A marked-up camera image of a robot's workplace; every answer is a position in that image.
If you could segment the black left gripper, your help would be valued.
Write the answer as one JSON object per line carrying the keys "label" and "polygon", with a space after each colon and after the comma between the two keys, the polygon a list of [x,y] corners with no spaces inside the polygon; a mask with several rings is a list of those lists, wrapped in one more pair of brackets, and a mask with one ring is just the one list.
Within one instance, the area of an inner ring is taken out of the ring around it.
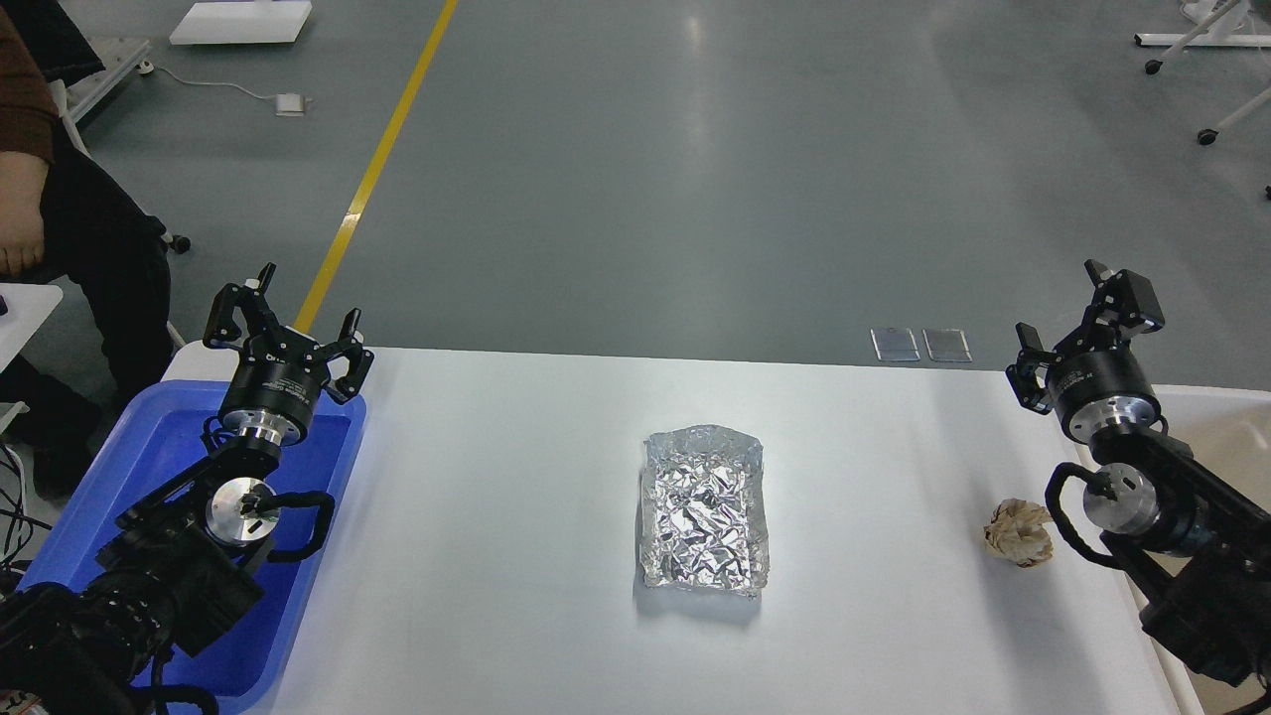
{"label": "black left gripper", "polygon": [[361,392],[375,354],[358,333],[361,309],[346,312],[330,343],[316,344],[302,334],[283,338],[283,326],[266,298],[276,268],[266,263],[254,279],[228,282],[219,290],[205,345],[236,351],[239,357],[219,408],[219,425],[239,436],[263,431],[275,444],[297,444],[309,433],[322,389],[333,403],[350,403]]}

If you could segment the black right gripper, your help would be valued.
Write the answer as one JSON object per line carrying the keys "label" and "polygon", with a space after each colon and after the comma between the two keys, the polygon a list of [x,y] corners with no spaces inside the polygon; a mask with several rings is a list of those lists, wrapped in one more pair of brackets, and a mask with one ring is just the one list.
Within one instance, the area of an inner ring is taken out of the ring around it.
{"label": "black right gripper", "polygon": [[[1094,293],[1068,335],[1068,348],[1079,353],[1049,352],[1035,326],[1017,323],[1021,351],[1005,370],[1021,406],[1041,415],[1055,411],[1063,436],[1077,444],[1088,444],[1107,427],[1152,427],[1163,417],[1131,345],[1166,326],[1157,290],[1134,271],[1111,271],[1094,259],[1083,267]],[[1046,385],[1040,370],[1046,370]]]}

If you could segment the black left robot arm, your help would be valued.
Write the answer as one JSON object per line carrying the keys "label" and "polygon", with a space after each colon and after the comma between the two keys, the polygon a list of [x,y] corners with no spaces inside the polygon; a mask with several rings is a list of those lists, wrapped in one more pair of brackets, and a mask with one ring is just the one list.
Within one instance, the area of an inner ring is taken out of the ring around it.
{"label": "black left robot arm", "polygon": [[375,359],[358,309],[325,344],[282,325],[266,298],[273,273],[266,264],[214,298],[203,342],[235,352],[236,370],[205,422],[205,456],[114,517],[118,533],[85,589],[41,580],[3,601],[4,695],[47,714],[219,712],[208,690],[168,685],[163,671],[175,650],[200,655],[225,638],[266,597],[259,566],[322,551],[336,497],[277,491],[268,478],[309,434],[322,395],[353,401]]}

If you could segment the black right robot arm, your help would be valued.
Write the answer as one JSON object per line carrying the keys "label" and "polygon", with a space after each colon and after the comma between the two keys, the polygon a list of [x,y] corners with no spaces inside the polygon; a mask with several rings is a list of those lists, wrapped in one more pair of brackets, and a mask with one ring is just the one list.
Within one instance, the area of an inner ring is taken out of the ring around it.
{"label": "black right robot arm", "polygon": [[1164,326],[1150,281],[1094,259],[1084,268],[1093,293],[1077,329],[1049,349],[1018,323],[1021,351],[1005,370],[1021,406],[1052,413],[1096,462],[1057,465],[1045,507],[1071,551],[1144,594],[1143,631],[1188,671],[1267,686],[1268,512],[1171,436],[1131,351]]}

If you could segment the person's hand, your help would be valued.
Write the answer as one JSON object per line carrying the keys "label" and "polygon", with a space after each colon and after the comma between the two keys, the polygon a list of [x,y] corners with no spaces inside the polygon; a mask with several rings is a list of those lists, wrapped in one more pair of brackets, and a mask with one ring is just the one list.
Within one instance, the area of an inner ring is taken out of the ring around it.
{"label": "person's hand", "polygon": [[1,152],[1,271],[20,276],[44,263],[41,202],[50,164],[20,151]]}

